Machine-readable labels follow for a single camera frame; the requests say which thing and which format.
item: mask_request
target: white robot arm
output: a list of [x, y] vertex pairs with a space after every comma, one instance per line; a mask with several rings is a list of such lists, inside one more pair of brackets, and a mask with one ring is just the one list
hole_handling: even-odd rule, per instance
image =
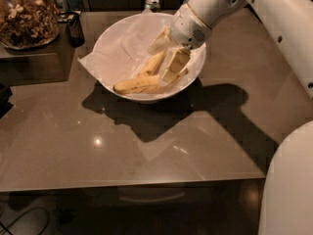
[[223, 18], [247, 3], [313, 98], [313, 2], [310, 0], [190, 0], [173, 17], [169, 38], [174, 44], [198, 48]]

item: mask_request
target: snack jar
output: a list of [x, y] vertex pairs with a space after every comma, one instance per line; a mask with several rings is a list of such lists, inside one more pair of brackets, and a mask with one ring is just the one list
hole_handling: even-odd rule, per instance
[[59, 35], [52, 0], [0, 0], [0, 42], [24, 50], [52, 42]]

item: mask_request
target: gray countertop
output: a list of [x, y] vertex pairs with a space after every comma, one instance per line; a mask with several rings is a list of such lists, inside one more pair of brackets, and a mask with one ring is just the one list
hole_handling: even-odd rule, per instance
[[83, 13], [68, 81], [12, 87], [0, 119], [0, 191], [263, 178], [313, 103], [247, 9], [207, 42], [198, 80], [153, 105], [122, 100], [77, 62], [139, 12]]

